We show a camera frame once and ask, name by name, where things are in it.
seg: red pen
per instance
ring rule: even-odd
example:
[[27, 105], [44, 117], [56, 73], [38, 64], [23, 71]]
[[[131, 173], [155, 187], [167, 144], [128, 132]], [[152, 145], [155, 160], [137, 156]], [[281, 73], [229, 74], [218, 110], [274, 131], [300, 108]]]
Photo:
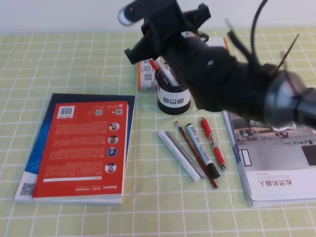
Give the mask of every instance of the red pen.
[[224, 158], [221, 154], [221, 151], [219, 150], [216, 142], [213, 139], [213, 133], [211, 131], [211, 128], [208, 125], [208, 122], [205, 118], [202, 117], [202, 121], [201, 121], [201, 127], [204, 131], [205, 136], [211, 140], [211, 145], [213, 148], [213, 153], [216, 157], [216, 160], [218, 162], [218, 164], [222, 167], [223, 170], [226, 170], [226, 166], [225, 166], [225, 161]]

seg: book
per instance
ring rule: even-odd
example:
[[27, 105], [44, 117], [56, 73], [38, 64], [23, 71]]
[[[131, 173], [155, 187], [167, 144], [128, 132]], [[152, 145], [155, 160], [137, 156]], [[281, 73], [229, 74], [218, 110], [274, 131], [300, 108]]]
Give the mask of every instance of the book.
[[126, 101], [57, 104], [33, 199], [122, 198]]
[[[128, 103], [128, 124], [126, 138], [126, 157], [128, 157], [128, 145], [130, 140], [132, 120], [134, 113], [135, 96], [131, 95], [89, 95], [89, 94], [60, 94], [54, 93], [50, 99], [45, 117], [41, 124], [38, 136], [33, 145], [29, 160], [22, 174], [21, 181], [17, 188], [14, 199], [22, 202], [34, 202], [33, 192], [37, 181], [42, 155], [46, 145], [48, 132], [56, 104], [59, 103], [76, 103], [76, 102], [98, 102], [98, 101], [127, 101]], [[82, 204], [103, 204], [102, 198], [85, 199], [85, 200], [64, 200], [63, 203], [80, 203]], [[112, 200], [112, 204], [120, 204], [120, 198]]]
[[315, 130], [223, 116], [250, 206], [316, 200]]

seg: red pencil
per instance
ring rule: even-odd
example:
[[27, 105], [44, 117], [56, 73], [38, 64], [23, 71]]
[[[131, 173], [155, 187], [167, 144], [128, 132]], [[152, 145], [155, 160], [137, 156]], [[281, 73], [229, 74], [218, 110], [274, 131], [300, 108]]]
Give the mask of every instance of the red pencil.
[[194, 156], [197, 158], [197, 162], [199, 163], [199, 165], [201, 166], [201, 168], [203, 169], [204, 173], [206, 174], [207, 178], [209, 179], [209, 182], [212, 184], [213, 188], [218, 188], [217, 184], [215, 183], [214, 179], [209, 175], [206, 166], [204, 164], [204, 162], [202, 161], [202, 158], [199, 156], [199, 154], [197, 153], [197, 151], [195, 150], [193, 144], [191, 143], [191, 141], [189, 140], [188, 136], [186, 135], [185, 131], [183, 130], [183, 128], [179, 125], [179, 122], [176, 121], [176, 126], [179, 129], [180, 133], [182, 134], [184, 140], [186, 140], [186, 142], [188, 143], [191, 151], [193, 152]]

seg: qr code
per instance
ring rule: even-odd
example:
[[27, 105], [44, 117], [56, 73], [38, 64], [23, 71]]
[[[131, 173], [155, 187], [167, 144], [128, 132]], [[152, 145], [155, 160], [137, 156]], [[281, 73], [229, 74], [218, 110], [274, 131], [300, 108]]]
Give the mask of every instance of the qr code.
[[95, 115], [102, 115], [102, 110], [96, 110]]
[[34, 183], [24, 183], [20, 195], [32, 196], [34, 192], [34, 188], [35, 188]]
[[117, 111], [116, 111], [116, 114], [117, 114], [117, 115], [123, 114], [123, 110], [117, 110]]
[[144, 72], [151, 72], [152, 71], [152, 66], [151, 65], [143, 66], [143, 71]]

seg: marker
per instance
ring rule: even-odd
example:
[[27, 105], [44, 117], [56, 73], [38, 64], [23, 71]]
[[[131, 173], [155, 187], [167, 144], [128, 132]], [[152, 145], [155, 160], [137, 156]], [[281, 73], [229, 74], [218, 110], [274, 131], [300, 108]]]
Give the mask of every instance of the marker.
[[170, 140], [173, 142], [173, 144], [176, 146], [176, 148], [182, 153], [184, 158], [189, 162], [189, 164], [192, 166], [192, 168], [199, 174], [199, 176], [202, 179], [206, 178], [206, 174], [203, 172], [201, 167], [196, 163], [194, 159], [187, 153], [187, 151], [181, 146], [181, 144], [178, 142], [178, 140], [172, 136], [171, 132], [165, 131], [165, 134], [170, 138]]
[[157, 82], [158, 82], [158, 83], [159, 83], [159, 82], [162, 83], [162, 81], [160, 80], [160, 79], [162, 79], [163, 82], [164, 82], [166, 85], [170, 85], [170, 82], [169, 82], [166, 78], [164, 78], [163, 74], [161, 73], [159, 67], [158, 67], [157, 64], [154, 62], [154, 60], [151, 59], [151, 60], [149, 61], [149, 63], [150, 63], [150, 65], [153, 67], [153, 69], [155, 70], [155, 72], [158, 74], [158, 77], [156, 77]]
[[176, 73], [175, 73], [174, 70], [170, 67], [170, 65], [165, 61], [165, 59], [164, 59], [163, 57], [160, 57], [160, 61], [161, 61], [161, 63], [164, 64], [164, 67], [167, 68], [168, 71], [170, 71], [170, 73], [171, 73], [171, 75], [173, 76], [173, 78], [175, 78], [175, 80], [178, 82]]
[[161, 62], [161, 59], [158, 58], [155, 60], [155, 63], [157, 64], [157, 66], [159, 67], [160, 72], [162, 73], [162, 75], [164, 75], [164, 78], [166, 78], [170, 84], [172, 86], [178, 86], [179, 83], [177, 82], [177, 80], [173, 77], [173, 75], [171, 74], [171, 72], [166, 68], [165, 64], [163, 62]]
[[193, 167], [189, 164], [189, 162], [184, 158], [181, 152], [176, 148], [176, 146], [172, 143], [170, 138], [165, 134], [164, 131], [158, 131], [158, 136], [161, 138], [163, 143], [169, 148], [169, 150], [173, 153], [182, 167], [187, 171], [187, 173], [191, 176], [191, 178], [196, 182], [200, 180], [199, 174], [193, 169]]
[[207, 167], [207, 170], [209, 172], [209, 174], [211, 175], [211, 177], [213, 179], [217, 179], [219, 178], [220, 174], [218, 173], [214, 163], [212, 162], [211, 158], [208, 156], [204, 146], [202, 145], [202, 142], [198, 136], [198, 133], [197, 131], [195, 130], [195, 128], [193, 127], [192, 124], [188, 124], [187, 125], [187, 130], [189, 132], [189, 135], [191, 136], [194, 144], [196, 145], [200, 155], [202, 156], [203, 158], [203, 161]]

